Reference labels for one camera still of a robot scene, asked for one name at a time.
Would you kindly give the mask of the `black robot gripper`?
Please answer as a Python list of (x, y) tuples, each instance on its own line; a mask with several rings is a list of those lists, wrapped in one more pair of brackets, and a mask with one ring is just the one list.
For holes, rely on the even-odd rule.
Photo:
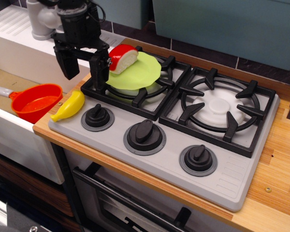
[(109, 45), (100, 39), (105, 11), (99, 18), (98, 8), (101, 6), (98, 4), (58, 4), (57, 7), (63, 32), (56, 32), (51, 37), (64, 76), (71, 80), (80, 72), (74, 50), (94, 48), (97, 51), (89, 60), (92, 83), (96, 91), (105, 91), (109, 79)]

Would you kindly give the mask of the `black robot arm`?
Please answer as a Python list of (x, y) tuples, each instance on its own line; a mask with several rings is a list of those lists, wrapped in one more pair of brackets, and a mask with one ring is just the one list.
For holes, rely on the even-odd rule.
[(105, 92), (109, 79), (109, 44), (100, 39), (99, 5), (93, 0), (42, 0), (45, 6), (58, 8), (63, 32), (53, 33), (54, 51), (59, 66), (69, 80), (79, 74), (78, 60), (89, 62), (93, 86), (98, 92)]

